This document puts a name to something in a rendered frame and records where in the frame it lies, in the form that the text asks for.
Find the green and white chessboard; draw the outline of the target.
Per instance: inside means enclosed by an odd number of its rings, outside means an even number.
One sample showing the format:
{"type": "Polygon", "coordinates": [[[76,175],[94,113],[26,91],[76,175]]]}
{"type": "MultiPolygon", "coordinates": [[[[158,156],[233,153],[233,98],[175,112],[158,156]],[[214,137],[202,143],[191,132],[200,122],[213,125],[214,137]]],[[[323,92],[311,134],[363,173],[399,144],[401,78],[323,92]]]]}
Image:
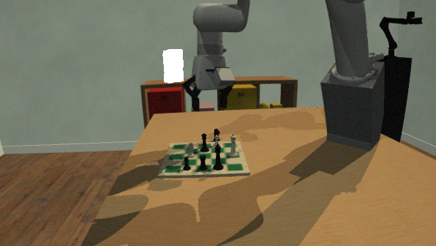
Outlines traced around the green and white chessboard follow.
{"type": "Polygon", "coordinates": [[[250,175],[249,167],[247,165],[240,141],[236,141],[236,153],[238,157],[229,157],[231,152],[231,141],[221,141],[220,144],[220,160],[223,165],[222,170],[214,170],[213,166],[216,163],[215,142],[206,142],[208,152],[201,152],[203,142],[192,143],[194,147],[194,157],[188,157],[188,163],[191,167],[190,170],[185,171],[184,158],[188,155],[186,149],[188,143],[170,143],[162,166],[158,173],[158,178],[175,178],[175,177],[207,177],[207,176],[242,176],[250,175]],[[200,156],[206,156],[206,166],[208,169],[202,171],[199,169],[200,156]]]}

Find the white chess king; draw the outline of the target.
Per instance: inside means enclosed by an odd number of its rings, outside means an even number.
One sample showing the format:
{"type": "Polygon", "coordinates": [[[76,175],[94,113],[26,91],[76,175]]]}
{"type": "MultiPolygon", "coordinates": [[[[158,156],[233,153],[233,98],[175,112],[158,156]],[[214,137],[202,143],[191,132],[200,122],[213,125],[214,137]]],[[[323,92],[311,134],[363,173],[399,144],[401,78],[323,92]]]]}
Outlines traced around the white chess king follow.
{"type": "Polygon", "coordinates": [[[236,146],[235,146],[235,139],[236,139],[236,136],[234,136],[234,133],[231,135],[231,142],[232,142],[232,144],[231,144],[231,152],[230,152],[230,154],[229,154],[229,157],[238,157],[238,154],[236,153],[236,146]]]}

